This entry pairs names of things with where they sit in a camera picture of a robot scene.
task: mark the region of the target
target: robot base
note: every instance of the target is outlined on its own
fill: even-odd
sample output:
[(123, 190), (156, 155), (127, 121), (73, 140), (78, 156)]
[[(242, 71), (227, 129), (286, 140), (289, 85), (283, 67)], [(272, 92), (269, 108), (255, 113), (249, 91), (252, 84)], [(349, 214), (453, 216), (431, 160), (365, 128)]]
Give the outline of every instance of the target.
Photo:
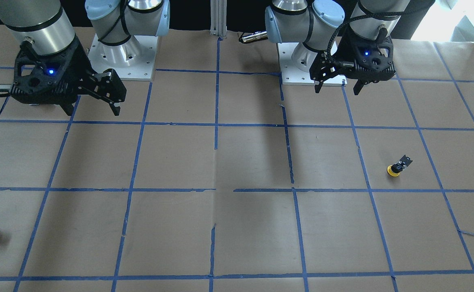
[[(309, 77), (309, 72), (298, 69), (291, 58), (297, 43), (282, 43), (278, 46), (278, 61), (282, 72), (282, 84), (285, 85), (314, 85), (315, 83)], [(331, 52), (336, 52), (336, 43), (333, 44)], [(347, 84), (347, 79), (343, 75), (336, 76), (324, 81), (324, 86), (341, 86), (343, 81)]]
[(136, 57), (134, 59), (135, 62), (130, 66), (117, 67), (105, 61), (103, 51), (100, 48), (103, 44), (98, 41), (98, 36), (95, 35), (88, 55), (93, 69), (96, 72), (104, 72), (109, 68), (113, 68), (122, 80), (152, 81), (158, 37), (145, 35), (136, 35), (134, 37), (141, 44), (142, 54)]

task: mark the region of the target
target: small electronic component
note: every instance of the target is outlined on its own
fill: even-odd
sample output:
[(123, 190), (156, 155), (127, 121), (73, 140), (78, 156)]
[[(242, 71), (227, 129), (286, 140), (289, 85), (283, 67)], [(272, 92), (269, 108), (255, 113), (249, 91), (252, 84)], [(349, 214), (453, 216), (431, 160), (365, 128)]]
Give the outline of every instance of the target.
[(410, 160), (406, 155), (403, 155), (397, 163), (389, 165), (387, 172), (393, 177), (398, 177), (400, 172), (405, 170), (405, 168), (407, 168), (411, 163), (412, 160)]

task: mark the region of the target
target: metal post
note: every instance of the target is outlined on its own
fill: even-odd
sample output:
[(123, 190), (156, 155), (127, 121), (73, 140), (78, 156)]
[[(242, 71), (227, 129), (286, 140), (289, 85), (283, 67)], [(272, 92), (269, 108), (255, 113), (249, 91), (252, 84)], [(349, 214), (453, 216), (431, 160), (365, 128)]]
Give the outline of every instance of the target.
[(210, 34), (226, 37), (226, 0), (211, 0)]

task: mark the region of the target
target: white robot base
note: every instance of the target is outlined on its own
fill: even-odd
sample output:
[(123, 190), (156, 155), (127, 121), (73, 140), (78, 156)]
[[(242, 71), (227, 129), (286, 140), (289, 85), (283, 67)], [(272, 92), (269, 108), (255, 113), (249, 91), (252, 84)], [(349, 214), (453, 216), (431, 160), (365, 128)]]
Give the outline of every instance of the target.
[(152, 81), (157, 41), (157, 36), (135, 35), (124, 45), (109, 47), (95, 35), (88, 57), (96, 72), (113, 68), (122, 80)]
[[(282, 43), (277, 44), (278, 61), (282, 72), (282, 84), (285, 85), (314, 85), (315, 82), (309, 77), (309, 73), (300, 70), (291, 55), (297, 47), (297, 43)], [(333, 44), (331, 53), (334, 54), (338, 47), (336, 43)], [(341, 86), (343, 83), (347, 84), (347, 79), (343, 75), (338, 75), (334, 78), (324, 81), (324, 86)]]

